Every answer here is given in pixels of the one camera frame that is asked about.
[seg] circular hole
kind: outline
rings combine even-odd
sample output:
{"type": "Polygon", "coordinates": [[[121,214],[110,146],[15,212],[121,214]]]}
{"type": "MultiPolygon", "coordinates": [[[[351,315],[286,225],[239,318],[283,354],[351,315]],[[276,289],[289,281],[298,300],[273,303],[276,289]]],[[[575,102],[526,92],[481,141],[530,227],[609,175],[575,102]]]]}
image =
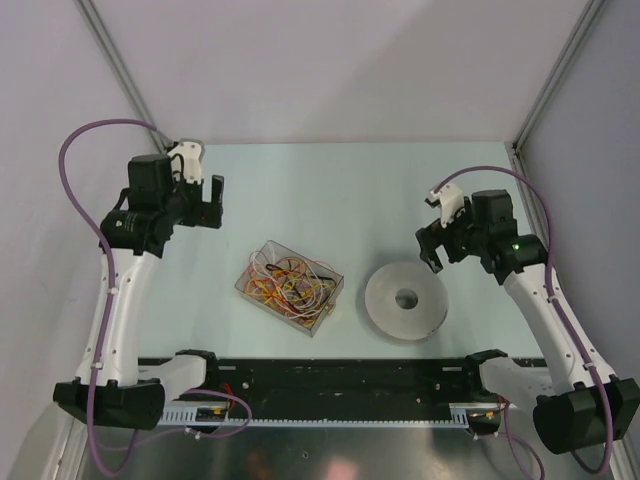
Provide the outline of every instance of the circular hole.
{"type": "Polygon", "coordinates": [[[418,305],[418,295],[409,288],[403,288],[396,293],[396,303],[404,310],[411,310],[418,305]]]}

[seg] transparent plastic box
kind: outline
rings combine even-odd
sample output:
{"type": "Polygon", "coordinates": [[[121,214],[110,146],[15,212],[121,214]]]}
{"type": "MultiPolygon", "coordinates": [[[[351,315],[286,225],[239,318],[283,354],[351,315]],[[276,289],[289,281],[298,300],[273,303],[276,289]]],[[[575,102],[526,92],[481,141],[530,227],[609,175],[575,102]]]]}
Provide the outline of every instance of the transparent plastic box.
{"type": "Polygon", "coordinates": [[[312,325],[308,325],[309,320],[307,320],[306,322],[302,322],[294,318],[289,318],[286,315],[278,312],[277,310],[259,301],[257,298],[254,298],[251,295],[249,295],[246,289],[247,289],[248,283],[252,279],[251,265],[247,265],[244,272],[236,282],[236,289],[240,292],[243,298],[253,303],[257,307],[261,308],[266,312],[269,312],[272,316],[279,318],[280,320],[291,325],[295,329],[309,335],[310,337],[313,337],[315,333],[318,331],[318,328],[320,328],[322,321],[326,318],[327,315],[330,315],[331,312],[333,312],[333,309],[335,308],[335,305],[336,305],[336,301],[338,300],[338,295],[340,295],[340,292],[342,291],[342,288],[344,286],[344,277],[320,263],[309,260],[308,258],[300,255],[299,253],[296,253],[293,250],[289,250],[288,248],[283,247],[282,245],[280,245],[277,242],[274,242],[273,240],[267,241],[267,243],[264,244],[264,247],[262,247],[262,249],[260,250],[260,253],[258,254],[258,258],[262,259],[261,260],[262,262],[269,261],[269,263],[272,263],[272,264],[277,264],[279,261],[282,261],[283,259],[291,258],[291,257],[296,257],[306,262],[313,269],[316,275],[318,275],[319,277],[320,276],[329,277],[335,281],[336,286],[331,292],[331,294],[318,306],[318,309],[321,309],[321,312],[316,314],[313,317],[315,318],[315,321],[313,322],[312,325]]]}

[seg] pink cable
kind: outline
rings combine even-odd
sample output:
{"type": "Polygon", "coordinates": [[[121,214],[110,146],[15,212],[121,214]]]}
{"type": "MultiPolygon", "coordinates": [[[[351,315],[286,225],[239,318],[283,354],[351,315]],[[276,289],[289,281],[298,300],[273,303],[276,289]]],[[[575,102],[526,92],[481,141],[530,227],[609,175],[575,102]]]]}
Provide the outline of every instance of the pink cable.
{"type": "MultiPolygon", "coordinates": [[[[547,226],[549,230],[549,257],[547,259],[547,265],[545,267],[545,284],[546,284],[547,295],[549,296],[549,299],[551,300],[551,304],[553,305],[553,308],[558,314],[558,317],[560,317],[560,320],[562,321],[562,324],[564,325],[565,330],[571,337],[571,340],[573,341],[574,345],[578,349],[578,352],[580,352],[582,361],[584,362],[585,365],[591,364],[592,363],[591,356],[589,355],[589,351],[587,350],[587,347],[585,347],[584,343],[582,343],[582,340],[580,339],[578,332],[576,332],[576,329],[571,324],[571,321],[569,320],[569,317],[564,311],[564,308],[562,308],[562,305],[560,304],[558,299],[555,298],[554,289],[553,289],[553,269],[555,266],[555,230],[554,230],[553,219],[551,217],[551,210],[549,208],[548,203],[546,202],[542,194],[536,189],[536,187],[529,181],[529,179],[527,179],[524,175],[521,175],[518,172],[514,172],[513,170],[509,170],[507,168],[494,167],[492,165],[481,165],[477,167],[463,168],[462,170],[452,173],[435,187],[434,192],[435,193],[439,192],[444,185],[449,183],[454,178],[459,177],[460,175],[463,175],[469,172],[477,172],[477,171],[483,171],[483,170],[500,172],[500,173],[505,173],[507,175],[510,175],[514,177],[516,180],[524,183],[536,195],[536,197],[538,197],[538,200],[540,201],[540,205],[542,205],[542,209],[544,210],[545,217],[547,218],[547,226]]],[[[588,369],[589,369],[589,373],[591,374],[591,378],[593,379],[593,383],[596,385],[596,388],[598,389],[598,393],[600,395],[600,399],[602,401],[602,406],[604,410],[604,420],[605,420],[605,427],[606,427],[604,455],[603,455],[602,461],[600,462],[600,465],[598,465],[596,468],[591,468],[584,463],[584,461],[578,456],[576,452],[571,452],[571,454],[584,470],[586,470],[591,474],[600,475],[607,471],[607,469],[609,468],[609,463],[611,462],[611,455],[613,453],[613,417],[611,415],[611,405],[609,404],[609,397],[607,397],[607,392],[604,388],[604,384],[602,383],[602,380],[600,379],[600,375],[598,374],[596,367],[591,365],[588,367],[588,369]]],[[[511,442],[511,438],[510,438],[509,444],[511,446],[511,451],[514,452],[512,443],[513,442],[511,442]]]]}
{"type": "MultiPolygon", "coordinates": [[[[73,190],[71,189],[71,185],[69,184],[69,179],[67,177],[65,157],[67,154],[67,150],[69,150],[69,147],[71,146],[71,144],[80,135],[82,135],[85,132],[88,132],[89,130],[93,130],[94,128],[104,127],[108,125],[137,125],[140,127],[147,128],[151,131],[158,132],[165,139],[168,139],[168,137],[164,135],[162,132],[160,132],[154,125],[151,125],[147,122],[143,122],[142,120],[135,120],[135,119],[129,119],[129,118],[114,118],[114,119],[99,120],[96,122],[91,122],[76,129],[74,132],[71,133],[71,135],[69,135],[69,137],[67,137],[67,139],[64,141],[64,143],[60,147],[60,152],[58,153],[58,171],[60,173],[60,181],[62,182],[62,187],[64,188],[64,191],[67,194],[69,201],[74,206],[76,211],[80,214],[80,216],[87,223],[87,225],[91,227],[91,230],[93,230],[93,232],[96,234],[96,236],[100,240],[100,244],[102,245],[105,256],[107,258],[108,290],[107,290],[107,298],[105,302],[104,312],[102,314],[102,321],[100,323],[100,330],[98,331],[98,339],[96,341],[96,347],[93,355],[94,365],[99,363],[102,359],[102,347],[104,346],[104,341],[107,334],[107,327],[109,325],[109,317],[111,315],[111,309],[113,308],[113,293],[111,292],[112,292],[112,289],[115,287],[115,280],[116,280],[115,260],[113,257],[113,251],[111,250],[111,246],[109,245],[109,242],[107,241],[102,231],[100,231],[100,227],[98,227],[98,225],[93,221],[93,219],[87,213],[87,211],[82,207],[82,205],[80,205],[80,202],[78,202],[78,199],[76,198],[75,194],[73,193],[73,190]]],[[[104,461],[100,456],[100,451],[98,448],[99,443],[98,443],[98,439],[96,438],[96,432],[95,432],[94,415],[95,415],[97,380],[98,380],[98,370],[92,366],[91,375],[89,377],[89,392],[88,392],[88,398],[87,398],[87,432],[89,437],[89,450],[91,451],[91,456],[93,457],[93,460],[96,466],[98,467],[98,470],[100,471],[100,473],[102,473],[102,475],[104,475],[105,477],[113,478],[120,475],[128,465],[129,461],[131,460],[133,449],[136,446],[137,431],[133,433],[129,446],[125,447],[127,453],[125,454],[125,457],[122,463],[120,464],[120,466],[115,470],[109,469],[109,467],[107,467],[104,464],[104,461]]],[[[227,394],[223,394],[221,392],[202,390],[201,393],[222,396],[224,398],[233,397],[232,398],[233,400],[237,401],[247,409],[247,416],[249,418],[249,420],[245,422],[245,424],[243,424],[241,428],[238,428],[232,432],[229,432],[226,435],[220,435],[217,437],[206,435],[207,437],[222,438],[223,436],[229,436],[229,435],[239,433],[240,431],[244,430],[244,428],[246,428],[246,426],[251,421],[251,416],[252,416],[251,409],[249,408],[249,405],[247,405],[241,399],[233,395],[228,396],[227,394]]]]}

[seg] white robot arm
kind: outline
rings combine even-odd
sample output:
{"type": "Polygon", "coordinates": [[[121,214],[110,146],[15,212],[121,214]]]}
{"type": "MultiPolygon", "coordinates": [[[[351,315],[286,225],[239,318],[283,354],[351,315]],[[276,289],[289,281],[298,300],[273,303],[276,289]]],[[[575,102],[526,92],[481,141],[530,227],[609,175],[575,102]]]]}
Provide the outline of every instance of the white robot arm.
{"type": "Polygon", "coordinates": [[[601,396],[588,367],[595,366],[608,396],[614,438],[624,436],[638,405],[640,389],[633,379],[619,380],[576,319],[552,271],[553,300],[559,302],[577,337],[589,352],[584,365],[579,349],[549,297],[545,273],[547,251],[535,235],[518,235],[511,197],[506,190],[476,192],[470,200],[452,183],[431,191],[431,207],[441,218],[420,229],[420,258],[438,273],[436,249],[444,246],[450,263],[469,255],[480,257],[526,319],[540,346],[547,370],[518,366],[498,350],[470,355],[475,389],[508,399],[531,415],[545,446],[553,453],[604,443],[601,396]]]}
{"type": "Polygon", "coordinates": [[[183,139],[167,154],[135,157],[129,162],[129,188],[107,214],[100,230],[112,247],[115,287],[101,361],[94,363],[108,294],[108,265],[102,255],[101,288],[91,334],[71,382],[58,383],[54,401],[86,421],[87,392],[97,371],[97,425],[153,428],[164,404],[202,385],[217,370],[215,355],[178,352],[159,366],[138,368],[142,309],[165,244],[175,225],[219,228],[222,217],[221,177],[212,178],[211,202],[202,201],[202,143],[183,139]],[[121,210],[124,199],[128,209],[121,210]]]}

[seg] light blue table surface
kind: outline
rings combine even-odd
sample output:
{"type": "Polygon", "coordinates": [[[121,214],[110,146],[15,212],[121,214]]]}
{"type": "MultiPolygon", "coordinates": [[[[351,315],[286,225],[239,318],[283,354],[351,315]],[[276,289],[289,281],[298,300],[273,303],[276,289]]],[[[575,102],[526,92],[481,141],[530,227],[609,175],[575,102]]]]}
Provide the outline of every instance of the light blue table surface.
{"type": "MultiPolygon", "coordinates": [[[[207,146],[205,174],[225,177],[223,226],[176,229],[151,288],[139,355],[197,348],[219,357],[442,358],[499,348],[512,356],[541,356],[519,310],[477,258],[449,265],[440,252],[450,309],[426,342],[403,345],[381,337],[364,309],[364,288],[378,268],[420,261],[415,232],[438,215],[424,203],[428,190],[456,170],[483,164],[509,167],[504,146],[207,146]],[[335,311],[313,338],[234,289],[249,254],[266,240],[329,262],[345,277],[335,311]]],[[[471,173],[456,183],[468,195],[506,188],[521,233],[530,231],[510,177],[471,173]]]]}

